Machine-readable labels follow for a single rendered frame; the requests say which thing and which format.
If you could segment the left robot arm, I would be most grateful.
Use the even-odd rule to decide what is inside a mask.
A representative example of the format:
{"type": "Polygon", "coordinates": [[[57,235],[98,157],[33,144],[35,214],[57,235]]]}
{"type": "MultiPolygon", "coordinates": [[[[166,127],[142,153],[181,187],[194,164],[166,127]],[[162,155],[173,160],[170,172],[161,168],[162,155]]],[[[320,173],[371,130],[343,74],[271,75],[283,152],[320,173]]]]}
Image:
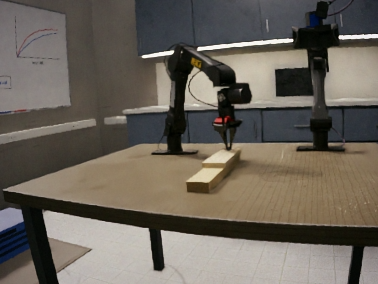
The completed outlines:
{"type": "MultiPolygon", "coordinates": [[[[306,26],[310,26],[309,15],[315,14],[315,16],[327,18],[329,8],[329,2],[326,0],[318,0],[316,11],[310,11],[305,13],[306,26]]],[[[328,61],[328,48],[318,49],[306,49],[308,60],[308,73],[311,73],[313,81],[314,101],[312,107],[312,117],[310,117],[310,131],[313,132],[313,146],[297,146],[296,151],[333,151],[344,152],[344,146],[328,146],[328,131],[332,128],[332,117],[330,119],[330,127],[328,129],[328,110],[325,102],[325,79],[326,68],[329,73],[329,61],[328,61]],[[317,51],[319,50],[319,51],[317,51]],[[325,53],[326,50],[326,53],[325,53]],[[322,52],[322,53],[321,53],[322,52]],[[308,54],[309,53],[309,54],[308,54]],[[314,54],[317,53],[317,58],[314,54]],[[323,57],[324,56],[324,57],[323,57]],[[313,57],[313,58],[311,58],[313,57]],[[310,58],[310,59],[309,59],[310,58]],[[311,63],[311,69],[309,64],[311,63]],[[323,67],[323,69],[322,69],[323,67]],[[328,146],[328,147],[327,147],[328,146]],[[341,148],[344,148],[343,150],[341,148]]]]}

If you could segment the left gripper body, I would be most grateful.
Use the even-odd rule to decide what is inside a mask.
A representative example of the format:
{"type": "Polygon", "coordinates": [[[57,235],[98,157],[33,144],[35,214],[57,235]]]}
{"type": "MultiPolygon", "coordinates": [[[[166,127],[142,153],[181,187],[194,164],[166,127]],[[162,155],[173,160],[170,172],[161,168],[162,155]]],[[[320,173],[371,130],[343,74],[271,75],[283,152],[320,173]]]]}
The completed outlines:
{"type": "MultiPolygon", "coordinates": [[[[310,26],[306,28],[299,28],[300,48],[325,48],[332,47],[332,30],[331,24],[319,25],[319,20],[326,19],[323,17],[315,16],[315,14],[309,15],[310,26]],[[314,28],[315,26],[315,28],[314,28]],[[313,37],[314,36],[314,37],[313,37]],[[316,45],[317,42],[317,45],[316,45]]],[[[294,48],[294,49],[300,49],[294,48]]]]}

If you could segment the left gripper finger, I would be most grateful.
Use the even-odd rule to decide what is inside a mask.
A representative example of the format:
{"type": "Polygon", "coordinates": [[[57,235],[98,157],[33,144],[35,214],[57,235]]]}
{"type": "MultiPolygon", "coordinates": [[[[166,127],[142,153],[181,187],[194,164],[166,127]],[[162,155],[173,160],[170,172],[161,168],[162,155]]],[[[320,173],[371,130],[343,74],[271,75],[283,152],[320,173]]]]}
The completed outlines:
{"type": "Polygon", "coordinates": [[[339,41],[339,28],[338,24],[331,24],[331,29],[332,29],[332,41],[333,41],[333,46],[339,46],[340,41],[339,41]],[[333,36],[333,29],[334,30],[334,36],[333,36]]]}
{"type": "Polygon", "coordinates": [[[299,30],[298,30],[298,38],[297,38],[297,30],[298,30],[298,26],[292,27],[293,48],[300,48],[299,30]]]}

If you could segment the light wooden bar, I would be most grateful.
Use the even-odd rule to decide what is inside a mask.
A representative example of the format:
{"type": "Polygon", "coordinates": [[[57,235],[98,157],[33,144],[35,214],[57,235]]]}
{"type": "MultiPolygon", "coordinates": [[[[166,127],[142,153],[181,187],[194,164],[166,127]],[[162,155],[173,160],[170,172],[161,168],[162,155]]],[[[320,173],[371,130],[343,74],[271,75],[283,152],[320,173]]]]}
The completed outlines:
{"type": "Polygon", "coordinates": [[[240,161],[239,156],[224,168],[203,168],[193,177],[186,181],[187,192],[209,193],[240,161]]]}

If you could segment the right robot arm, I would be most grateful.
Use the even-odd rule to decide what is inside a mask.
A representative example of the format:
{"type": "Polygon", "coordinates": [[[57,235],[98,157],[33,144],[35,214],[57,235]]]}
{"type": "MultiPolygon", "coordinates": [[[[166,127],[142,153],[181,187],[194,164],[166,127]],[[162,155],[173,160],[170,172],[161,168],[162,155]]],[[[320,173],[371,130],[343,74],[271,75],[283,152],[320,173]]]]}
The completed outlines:
{"type": "MultiPolygon", "coordinates": [[[[191,46],[199,50],[199,46],[191,46]]],[[[194,67],[199,70],[204,69],[202,72],[212,81],[213,87],[229,87],[224,85],[230,85],[230,89],[221,88],[217,91],[218,105],[224,105],[224,108],[227,108],[231,104],[249,104],[252,100],[249,83],[236,83],[236,73],[233,68],[225,64],[211,67],[221,63],[204,56],[194,48],[178,44],[167,61],[171,77],[171,94],[163,136],[167,136],[168,151],[155,150],[151,152],[152,155],[193,155],[198,152],[198,149],[183,149],[181,145],[181,135],[187,127],[184,113],[185,90],[188,76],[194,67]],[[205,69],[208,67],[211,68],[205,69]]]]}

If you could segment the pale wooden slat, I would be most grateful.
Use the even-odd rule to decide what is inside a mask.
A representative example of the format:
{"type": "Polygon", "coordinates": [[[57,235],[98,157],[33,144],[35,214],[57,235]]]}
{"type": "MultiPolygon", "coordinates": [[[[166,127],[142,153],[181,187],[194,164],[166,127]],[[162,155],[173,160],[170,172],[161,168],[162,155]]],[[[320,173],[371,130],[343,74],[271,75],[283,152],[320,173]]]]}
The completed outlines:
{"type": "Polygon", "coordinates": [[[226,168],[240,153],[241,148],[232,148],[230,151],[222,148],[202,162],[202,168],[226,168]]]}

